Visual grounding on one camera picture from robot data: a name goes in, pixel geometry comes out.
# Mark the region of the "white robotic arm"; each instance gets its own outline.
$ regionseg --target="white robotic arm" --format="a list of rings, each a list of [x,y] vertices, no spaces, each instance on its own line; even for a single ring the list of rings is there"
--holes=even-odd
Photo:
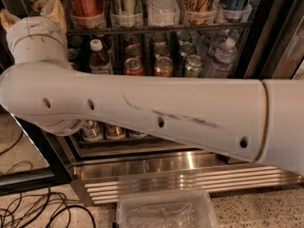
[[[9,39],[14,55],[23,40]],[[25,54],[1,75],[7,111],[55,135],[92,119],[304,175],[303,82],[86,74],[68,68],[62,47],[46,59],[52,50],[42,44],[38,60]]]

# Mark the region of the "refrigerator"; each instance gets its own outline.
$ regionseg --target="refrigerator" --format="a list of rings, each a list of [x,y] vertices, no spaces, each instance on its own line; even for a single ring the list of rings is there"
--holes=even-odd
[[[26,1],[1,0],[2,8],[20,17],[32,14]],[[115,45],[114,73],[123,74],[122,44],[123,35],[127,33],[139,35],[147,67],[149,39],[155,32],[163,32],[170,38],[178,30],[186,30],[194,35],[197,45],[205,31],[230,29],[237,31],[238,54],[229,78],[300,80],[304,75],[301,66],[304,55],[303,0],[250,0],[252,9],[245,22],[185,25],[178,21],[176,25],[166,27],[149,26],[146,0],[141,1],[142,24],[136,27],[113,28],[109,14],[111,3],[105,0],[105,8],[108,8],[104,10],[106,27],[70,28],[66,36],[80,36],[87,43],[96,35],[110,35]],[[0,59],[3,73],[13,65],[13,57],[8,50],[5,31],[0,32],[1,55],[6,55]],[[81,70],[88,71],[87,65]],[[151,67],[147,67],[146,72],[151,75]],[[130,137],[127,130],[126,137],[120,140],[104,138],[87,142],[82,132],[58,137],[36,125],[9,117],[24,131],[30,147],[43,164],[1,175],[0,195],[69,183],[82,203],[92,206],[117,202],[122,195],[149,191],[202,187],[213,193],[304,182],[303,177],[276,167],[227,158],[153,136],[136,139]],[[105,136],[105,125],[102,123],[102,126]]]

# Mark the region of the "bottle cap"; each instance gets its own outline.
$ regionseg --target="bottle cap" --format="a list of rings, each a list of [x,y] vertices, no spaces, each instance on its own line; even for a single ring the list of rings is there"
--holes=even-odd
[[[91,50],[94,50],[94,51],[99,51],[103,48],[102,41],[98,40],[98,39],[91,40],[89,45],[91,47]]]
[[[234,47],[235,45],[236,45],[236,41],[231,37],[228,37],[227,40],[225,41],[225,46],[229,49]]]

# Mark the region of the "tangled cable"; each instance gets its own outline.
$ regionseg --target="tangled cable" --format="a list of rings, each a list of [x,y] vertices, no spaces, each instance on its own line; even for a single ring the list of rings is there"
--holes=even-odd
[[[15,217],[15,213],[18,211],[18,209],[21,207],[21,203],[23,199],[26,198],[33,198],[37,197],[39,198],[28,210],[27,212],[20,218]],[[20,197],[13,200],[7,208],[0,208],[0,227],[1,228],[23,228],[28,227],[32,222],[37,220],[39,216],[45,211],[45,209],[52,204],[58,204],[59,206],[56,208],[56,210],[52,213],[52,215],[49,218],[49,221],[46,225],[46,228],[50,228],[51,223],[56,220],[56,218],[59,217],[63,212],[68,212],[68,221],[66,228],[69,227],[71,223],[71,213],[70,209],[82,209],[86,211],[86,213],[89,215],[92,227],[96,227],[95,219],[90,213],[88,209],[86,209],[82,205],[72,204],[68,205],[69,202],[79,202],[78,200],[74,199],[67,199],[67,196],[64,193],[61,192],[51,192],[50,189],[48,189],[48,192],[44,195],[25,195],[23,196],[20,193]],[[17,203],[15,208],[10,210],[12,205],[14,203]]]

